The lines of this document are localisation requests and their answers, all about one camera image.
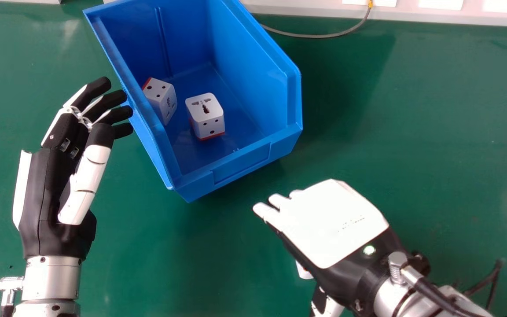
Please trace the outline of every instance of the white object under robotic hand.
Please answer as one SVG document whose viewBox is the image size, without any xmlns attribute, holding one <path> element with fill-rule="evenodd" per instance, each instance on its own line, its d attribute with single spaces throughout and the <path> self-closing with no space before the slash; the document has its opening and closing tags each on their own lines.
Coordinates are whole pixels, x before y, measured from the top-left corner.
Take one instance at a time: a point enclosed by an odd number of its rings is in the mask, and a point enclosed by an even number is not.
<svg viewBox="0 0 507 317">
<path fill-rule="evenodd" d="M 356 317 L 491 316 L 452 287 L 433 287 L 427 259 L 408 253 L 382 213 L 345 182 L 268 201 L 254 212 L 318 283 L 311 317 L 338 317 L 344 307 Z"/>
<path fill-rule="evenodd" d="M 2 317 L 78 317 L 81 263 L 95 239 L 89 210 L 115 139 L 132 133 L 122 90 L 103 77 L 83 86 L 52 121 L 36 153 L 22 151 L 13 222 L 26 260 L 24 277 L 0 280 Z M 22 303 L 14 312 L 16 291 Z"/>
</svg>

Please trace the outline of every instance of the black and white robotic hand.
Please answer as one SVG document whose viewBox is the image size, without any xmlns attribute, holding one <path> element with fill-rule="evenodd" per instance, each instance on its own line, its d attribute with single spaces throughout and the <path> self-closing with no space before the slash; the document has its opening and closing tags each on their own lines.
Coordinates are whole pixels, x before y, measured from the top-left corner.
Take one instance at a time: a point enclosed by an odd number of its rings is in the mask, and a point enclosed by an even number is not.
<svg viewBox="0 0 507 317">
<path fill-rule="evenodd" d="M 13 223 L 26 260 L 24 276 L 0 280 L 2 317 L 79 317 L 81 264 L 95 239 L 89 210 L 115 139 L 133 132 L 122 90 L 108 78 L 83 86 L 52 121 L 36 153 L 21 152 Z M 22 303 L 15 307 L 16 291 Z"/>
<path fill-rule="evenodd" d="M 451 286 L 425 278 L 428 260 L 409 253 L 382 213 L 333 179 L 274 194 L 253 210 L 316 279 L 311 317 L 491 317 Z"/>
</svg>

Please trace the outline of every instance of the robotic hand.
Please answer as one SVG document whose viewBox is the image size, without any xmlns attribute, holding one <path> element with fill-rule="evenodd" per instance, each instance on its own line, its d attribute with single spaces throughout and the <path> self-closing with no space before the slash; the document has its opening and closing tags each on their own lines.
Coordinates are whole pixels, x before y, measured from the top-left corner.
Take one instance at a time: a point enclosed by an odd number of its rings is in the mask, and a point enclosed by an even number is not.
<svg viewBox="0 0 507 317">
<path fill-rule="evenodd" d="M 132 110 L 117 107 L 126 101 L 122 90 L 103 95 L 110 88 L 106 77 L 83 86 L 58 111 L 41 149 L 21 152 L 13 223 L 26 270 L 24 276 L 0 280 L 2 317 L 79 317 L 74 300 L 81 263 L 97 225 L 89 207 L 114 140 L 133 131 L 129 123 L 113 125 L 131 117 Z M 15 309 L 19 290 L 22 303 Z"/>
<path fill-rule="evenodd" d="M 317 282 L 310 316 L 491 317 L 450 286 L 424 277 L 428 260 L 408 253 L 382 213 L 333 179 L 290 197 L 274 194 L 253 211 Z"/>
</svg>

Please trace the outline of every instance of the green tabletop surface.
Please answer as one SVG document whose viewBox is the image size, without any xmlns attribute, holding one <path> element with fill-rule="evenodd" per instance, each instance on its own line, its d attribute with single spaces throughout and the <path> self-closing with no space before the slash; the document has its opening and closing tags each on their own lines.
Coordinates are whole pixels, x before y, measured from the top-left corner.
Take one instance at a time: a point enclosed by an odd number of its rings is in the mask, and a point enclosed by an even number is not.
<svg viewBox="0 0 507 317">
<path fill-rule="evenodd" d="M 120 84 L 81 10 L 0 3 L 0 277 L 24 273 L 11 219 L 18 157 L 79 87 Z M 258 16 L 292 32 L 356 21 Z M 305 317 L 314 281 L 251 211 L 270 194 L 342 179 L 373 202 L 431 280 L 465 289 L 506 259 L 507 28 L 369 21 L 332 40 L 274 36 L 302 72 L 294 152 L 194 203 L 168 191 L 137 136 L 115 143 L 92 205 L 84 317 Z M 484 304 L 487 291 L 474 296 Z"/>
</svg>

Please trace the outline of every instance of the gray cable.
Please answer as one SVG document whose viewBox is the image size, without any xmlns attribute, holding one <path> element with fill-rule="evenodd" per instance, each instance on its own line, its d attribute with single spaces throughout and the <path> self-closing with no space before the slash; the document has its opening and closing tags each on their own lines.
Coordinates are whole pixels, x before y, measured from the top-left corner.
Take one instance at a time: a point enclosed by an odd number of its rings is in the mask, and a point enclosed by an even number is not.
<svg viewBox="0 0 507 317">
<path fill-rule="evenodd" d="M 284 31 L 277 30 L 277 29 L 274 29 L 274 28 L 270 28 L 269 26 L 265 26 L 264 24 L 262 24 L 261 26 L 263 26 L 264 29 L 266 29 L 266 30 L 268 30 L 270 32 L 273 32 L 273 33 L 276 33 L 276 34 L 281 34 L 281 35 L 284 35 L 284 36 L 290 36 L 290 37 L 297 37 L 297 38 L 334 38 L 334 37 L 344 36 L 344 35 L 353 33 L 356 30 L 358 30 L 358 28 L 360 28 L 365 23 L 365 21 L 369 17 L 369 13 L 370 12 L 371 12 L 371 6 L 369 6 L 367 8 L 367 12 L 365 13 L 364 18 L 358 24 L 355 24 L 350 29 L 347 29 L 347 30 L 344 30 L 344 31 L 341 31 L 341 32 L 337 32 L 337 33 L 332 33 L 332 34 L 321 34 L 321 35 L 297 34 L 297 33 L 289 33 L 289 32 L 284 32 Z"/>
</svg>

